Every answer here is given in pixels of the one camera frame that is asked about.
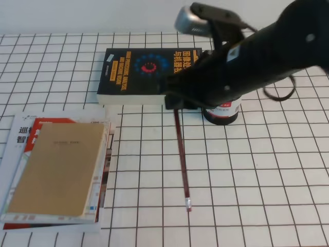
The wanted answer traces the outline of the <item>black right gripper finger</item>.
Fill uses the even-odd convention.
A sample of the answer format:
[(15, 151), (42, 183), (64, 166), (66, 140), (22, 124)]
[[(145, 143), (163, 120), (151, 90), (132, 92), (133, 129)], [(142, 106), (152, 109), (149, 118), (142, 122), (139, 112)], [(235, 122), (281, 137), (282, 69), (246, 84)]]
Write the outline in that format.
[(173, 94), (165, 95), (164, 104), (167, 110), (195, 110), (198, 108), (194, 102)]

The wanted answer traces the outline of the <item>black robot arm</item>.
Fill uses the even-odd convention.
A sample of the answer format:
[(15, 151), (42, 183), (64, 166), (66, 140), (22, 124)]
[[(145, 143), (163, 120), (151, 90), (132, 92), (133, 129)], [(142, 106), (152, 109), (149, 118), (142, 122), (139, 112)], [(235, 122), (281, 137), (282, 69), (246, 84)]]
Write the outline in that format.
[(249, 25), (230, 10), (193, 3), (181, 8), (175, 29), (211, 37), (190, 67), (160, 84), (168, 110), (212, 109), (300, 70), (328, 70), (328, 1), (294, 1), (278, 20), (244, 37)]

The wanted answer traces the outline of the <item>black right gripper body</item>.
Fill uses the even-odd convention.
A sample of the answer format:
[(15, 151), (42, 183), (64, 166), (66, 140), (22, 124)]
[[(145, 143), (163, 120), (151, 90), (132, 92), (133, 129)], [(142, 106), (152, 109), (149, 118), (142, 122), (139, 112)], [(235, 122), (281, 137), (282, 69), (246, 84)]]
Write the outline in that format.
[(205, 51), (187, 69), (164, 78), (164, 95), (173, 94), (194, 102), (198, 107), (217, 107), (239, 98), (230, 95), (225, 80), (225, 53)]

